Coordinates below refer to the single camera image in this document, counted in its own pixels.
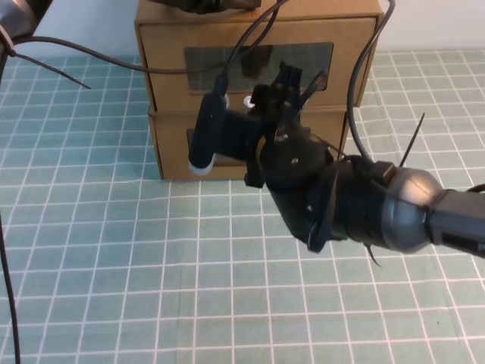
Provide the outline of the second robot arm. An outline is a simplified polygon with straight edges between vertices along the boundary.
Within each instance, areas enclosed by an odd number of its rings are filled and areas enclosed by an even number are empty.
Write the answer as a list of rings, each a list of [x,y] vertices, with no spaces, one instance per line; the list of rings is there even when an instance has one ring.
[[[1,0],[1,55],[14,47],[14,40],[32,36],[52,0]]]

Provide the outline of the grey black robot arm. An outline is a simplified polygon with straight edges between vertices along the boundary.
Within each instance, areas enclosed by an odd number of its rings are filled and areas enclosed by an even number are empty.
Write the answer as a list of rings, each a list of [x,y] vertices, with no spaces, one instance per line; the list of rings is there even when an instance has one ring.
[[[331,240],[354,240],[414,253],[435,244],[484,255],[484,193],[442,187],[428,171],[360,155],[335,158],[335,147],[301,125],[309,97],[326,79],[319,74],[305,91],[302,72],[280,65],[275,80],[257,85],[250,114],[263,129],[255,170],[289,232],[318,253]]]

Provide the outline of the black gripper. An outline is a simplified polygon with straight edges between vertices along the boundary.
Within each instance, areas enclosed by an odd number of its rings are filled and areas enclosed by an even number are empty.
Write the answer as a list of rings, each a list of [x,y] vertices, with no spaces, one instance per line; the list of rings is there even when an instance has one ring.
[[[249,113],[260,117],[263,131],[244,181],[267,187],[289,232],[319,253],[334,239],[339,171],[332,146],[303,127],[300,114],[327,88],[327,72],[321,70],[300,93],[302,69],[284,61],[279,68],[274,90],[258,86],[252,94]]]

